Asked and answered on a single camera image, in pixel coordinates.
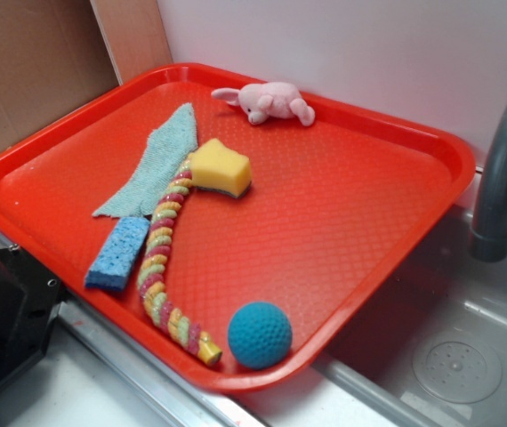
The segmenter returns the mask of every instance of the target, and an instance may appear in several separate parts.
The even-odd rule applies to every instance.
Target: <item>cardboard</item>
[[[173,62],[157,0],[91,0],[120,84]]]
[[[84,0],[0,0],[0,152],[117,86]]]

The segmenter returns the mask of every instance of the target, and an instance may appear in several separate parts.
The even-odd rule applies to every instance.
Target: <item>sink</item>
[[[468,255],[470,219],[452,208],[326,349],[402,425],[507,425],[507,258]]]

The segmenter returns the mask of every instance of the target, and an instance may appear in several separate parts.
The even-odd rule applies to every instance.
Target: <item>sink drain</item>
[[[501,362],[483,342],[459,332],[429,336],[414,352],[414,373],[432,395],[452,403],[487,398],[501,382]]]

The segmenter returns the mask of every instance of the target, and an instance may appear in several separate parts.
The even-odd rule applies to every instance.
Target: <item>plastic tray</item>
[[[254,80],[179,64],[150,71],[0,155],[0,230],[76,295],[194,384],[260,389],[307,366],[470,183],[466,145],[448,133],[304,94],[317,121],[252,126],[215,101]],[[217,137],[250,157],[253,185],[235,200],[197,191],[175,225],[166,286],[222,347],[208,368],[152,326],[134,282],[122,294],[84,289],[115,220],[92,212],[129,179],[149,134],[185,102],[199,143]],[[241,367],[227,344],[232,315],[274,302],[290,318],[288,357]]]

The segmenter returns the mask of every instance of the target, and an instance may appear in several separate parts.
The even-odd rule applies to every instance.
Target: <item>light blue cloth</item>
[[[151,215],[182,160],[197,147],[194,109],[186,103],[151,133],[143,157],[129,181],[93,216]]]

